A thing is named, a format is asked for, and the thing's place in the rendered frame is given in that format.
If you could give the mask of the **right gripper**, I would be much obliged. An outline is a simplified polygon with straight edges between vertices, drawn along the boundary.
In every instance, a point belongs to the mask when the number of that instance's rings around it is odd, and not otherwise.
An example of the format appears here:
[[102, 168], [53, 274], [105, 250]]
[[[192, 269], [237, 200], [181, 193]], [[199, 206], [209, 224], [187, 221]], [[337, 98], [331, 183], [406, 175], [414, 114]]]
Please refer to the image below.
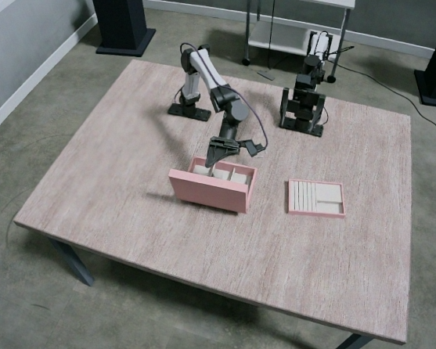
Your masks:
[[213, 166], [226, 157], [240, 154], [241, 146], [236, 142], [236, 133], [236, 125], [230, 123], [222, 124], [219, 136], [211, 137], [211, 142], [209, 142], [205, 163], [206, 168]]

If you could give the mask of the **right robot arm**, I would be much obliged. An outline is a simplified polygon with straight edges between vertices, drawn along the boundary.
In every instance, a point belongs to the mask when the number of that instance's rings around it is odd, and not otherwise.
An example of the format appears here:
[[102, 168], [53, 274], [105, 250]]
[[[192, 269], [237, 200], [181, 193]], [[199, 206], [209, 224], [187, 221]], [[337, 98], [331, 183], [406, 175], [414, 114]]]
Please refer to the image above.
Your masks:
[[[207, 86], [208, 95], [210, 96], [215, 113], [225, 111], [222, 124], [230, 123], [238, 127], [239, 123], [247, 118], [248, 108], [242, 104], [237, 93], [230, 89], [223, 88], [216, 83], [217, 81], [221, 85], [230, 87], [229, 83], [226, 84], [219, 76], [209, 59], [209, 44], [200, 45], [197, 50], [199, 51], [194, 52], [192, 48], [185, 49], [181, 56], [182, 69], [186, 73], [185, 84], [180, 91], [178, 99], [181, 105], [172, 103], [168, 113], [198, 121], [208, 121], [211, 111], [196, 108], [196, 102], [199, 102], [200, 99], [198, 87], [200, 77], [202, 77]], [[251, 157], [256, 156], [259, 150], [264, 149], [261, 143], [255, 145], [252, 139], [236, 142], [238, 142], [241, 147], [247, 148]]]

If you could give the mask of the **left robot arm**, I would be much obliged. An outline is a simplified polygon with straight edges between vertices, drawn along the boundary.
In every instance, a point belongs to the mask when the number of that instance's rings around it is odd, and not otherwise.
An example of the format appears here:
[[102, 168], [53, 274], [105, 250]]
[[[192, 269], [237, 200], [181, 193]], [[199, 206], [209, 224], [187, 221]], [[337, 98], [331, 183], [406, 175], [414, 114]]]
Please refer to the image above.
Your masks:
[[[317, 66], [317, 69], [314, 68], [314, 66], [316, 66], [322, 60], [322, 58], [326, 56], [326, 54], [322, 54], [321, 52], [326, 53], [327, 51], [327, 53], [330, 53], [333, 35], [326, 34], [326, 36], [324, 37], [317, 35], [317, 33], [318, 32], [315, 31], [311, 31], [310, 33], [306, 54], [307, 57], [304, 58], [304, 64], [303, 66], [301, 65], [300, 73], [297, 73], [297, 78], [294, 86], [295, 88], [302, 87], [316, 90], [316, 86], [320, 85], [320, 83], [323, 82], [325, 70], [322, 70], [322, 65], [324, 65], [325, 59], [323, 60], [322, 64], [320, 63]], [[318, 53], [314, 55], [314, 52]], [[305, 84], [302, 84], [301, 82]], [[312, 111], [312, 114], [302, 113], [298, 111], [298, 113], [294, 114], [294, 117], [296, 117], [296, 119], [285, 117], [283, 126], [281, 127], [282, 121], [280, 120], [279, 127], [291, 131], [297, 131], [307, 135], [322, 137], [324, 127], [320, 124], [317, 124], [309, 134], [309, 129], [311, 127], [311, 123], [309, 121], [312, 121], [314, 113], [315, 110]]]

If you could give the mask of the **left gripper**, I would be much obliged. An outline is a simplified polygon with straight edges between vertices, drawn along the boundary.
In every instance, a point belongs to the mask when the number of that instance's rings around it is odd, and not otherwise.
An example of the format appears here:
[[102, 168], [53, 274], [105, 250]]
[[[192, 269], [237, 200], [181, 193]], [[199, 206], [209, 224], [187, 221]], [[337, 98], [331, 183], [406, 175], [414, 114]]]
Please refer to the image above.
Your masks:
[[282, 100], [279, 111], [282, 120], [282, 126], [286, 112], [298, 113], [299, 111], [302, 113], [312, 114], [313, 106], [316, 106], [314, 117], [312, 119], [312, 124], [309, 130], [310, 134], [311, 130], [320, 122], [323, 107], [326, 101], [326, 95], [314, 92], [315, 89], [312, 90], [309, 88], [298, 87], [294, 88], [292, 99], [288, 99], [289, 91], [289, 88], [283, 88]]

